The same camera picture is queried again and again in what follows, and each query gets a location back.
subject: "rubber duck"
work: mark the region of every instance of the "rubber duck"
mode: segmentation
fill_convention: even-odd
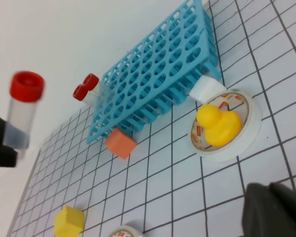
[[[234,111],[220,111],[215,105],[203,105],[196,115],[204,127],[205,140],[215,147],[222,147],[233,140],[241,130],[241,118]]]

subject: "red screw cap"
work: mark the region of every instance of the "red screw cap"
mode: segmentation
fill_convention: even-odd
[[[99,78],[96,75],[90,73],[84,79],[82,85],[85,86],[85,88],[87,88],[87,90],[93,90],[97,86],[98,83],[99,83]]]
[[[43,95],[44,85],[44,79],[36,73],[17,72],[11,81],[10,95],[21,102],[36,102]]]
[[[77,88],[74,90],[73,97],[78,101],[82,101],[88,93],[88,89],[85,88],[83,85],[78,85]]]

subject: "tape roll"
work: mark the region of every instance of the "tape roll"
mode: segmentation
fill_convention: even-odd
[[[109,237],[145,237],[145,235],[133,227],[120,226],[114,230]]]
[[[239,134],[223,147],[210,146],[204,136],[203,128],[196,121],[190,123],[188,139],[197,154],[213,162],[233,159],[243,153],[253,142],[261,127],[261,110],[251,96],[233,89],[215,95],[206,104],[213,104],[221,110],[234,110],[241,117],[242,129]]]

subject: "orange cube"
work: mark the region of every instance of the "orange cube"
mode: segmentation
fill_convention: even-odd
[[[122,159],[127,159],[132,150],[137,146],[137,143],[116,127],[106,139],[105,145],[113,154]]]

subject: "yellow cube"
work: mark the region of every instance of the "yellow cube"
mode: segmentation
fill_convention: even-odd
[[[83,212],[65,206],[55,217],[54,235],[58,237],[76,237],[83,231]]]

